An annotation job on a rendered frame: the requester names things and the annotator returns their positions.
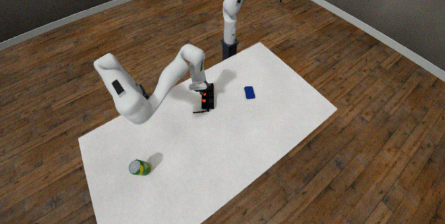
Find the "black power strip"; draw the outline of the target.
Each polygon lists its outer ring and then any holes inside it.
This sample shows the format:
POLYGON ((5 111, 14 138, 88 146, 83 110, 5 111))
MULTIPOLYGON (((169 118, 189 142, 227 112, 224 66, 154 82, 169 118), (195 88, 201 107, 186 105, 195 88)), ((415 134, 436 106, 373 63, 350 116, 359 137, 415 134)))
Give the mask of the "black power strip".
POLYGON ((193 113, 203 113, 209 112, 209 109, 214 109, 214 84, 211 83, 211 88, 204 91, 204 95, 202 95, 202 109, 206 109, 206 111, 196 111, 193 113))

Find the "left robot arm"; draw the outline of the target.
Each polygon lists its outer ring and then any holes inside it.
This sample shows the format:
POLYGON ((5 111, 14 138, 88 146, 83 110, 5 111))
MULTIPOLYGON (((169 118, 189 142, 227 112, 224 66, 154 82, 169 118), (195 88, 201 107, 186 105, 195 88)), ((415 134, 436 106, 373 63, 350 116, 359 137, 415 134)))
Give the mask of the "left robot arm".
POLYGON ((224 0, 223 18, 225 22, 224 40, 227 44, 233 44, 236 37, 237 17, 243 0, 224 0))

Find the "green and yellow drink can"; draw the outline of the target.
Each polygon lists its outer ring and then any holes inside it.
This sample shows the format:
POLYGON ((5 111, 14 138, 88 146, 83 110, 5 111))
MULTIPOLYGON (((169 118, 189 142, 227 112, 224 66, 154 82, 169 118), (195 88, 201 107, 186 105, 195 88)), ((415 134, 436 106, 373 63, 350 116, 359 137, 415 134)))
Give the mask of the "green and yellow drink can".
POLYGON ((152 166, 150 163, 146 161, 141 160, 134 160, 132 161, 129 166, 128 170, 133 175, 148 175, 151 172, 152 166))

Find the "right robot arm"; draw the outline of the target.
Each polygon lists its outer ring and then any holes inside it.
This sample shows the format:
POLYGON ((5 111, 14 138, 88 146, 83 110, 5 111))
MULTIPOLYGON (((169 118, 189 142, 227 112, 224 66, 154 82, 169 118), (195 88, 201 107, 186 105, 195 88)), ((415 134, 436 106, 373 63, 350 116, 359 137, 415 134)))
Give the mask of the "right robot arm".
POLYGON ((94 62, 94 67, 113 96, 118 112, 132 123, 140 125, 153 116, 172 87, 188 70, 193 82, 189 85, 189 89, 207 89, 207 85, 204 83, 206 79, 204 60, 203 50, 191 44, 184 45, 175 60, 163 70, 156 89, 148 100, 142 95, 142 89, 114 55, 108 53, 97 59, 94 62), (186 61, 190 62, 189 66, 186 61))

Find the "small blue rectangular pad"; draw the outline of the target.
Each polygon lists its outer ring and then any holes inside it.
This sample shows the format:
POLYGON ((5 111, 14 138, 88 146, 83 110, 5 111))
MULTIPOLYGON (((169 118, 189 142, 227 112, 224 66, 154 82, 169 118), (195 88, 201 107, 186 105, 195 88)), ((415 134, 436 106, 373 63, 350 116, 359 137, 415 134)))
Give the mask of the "small blue rectangular pad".
POLYGON ((246 87, 244 87, 244 91, 245 91, 245 97, 246 97, 247 100, 248 99, 255 99, 253 86, 246 86, 246 87))

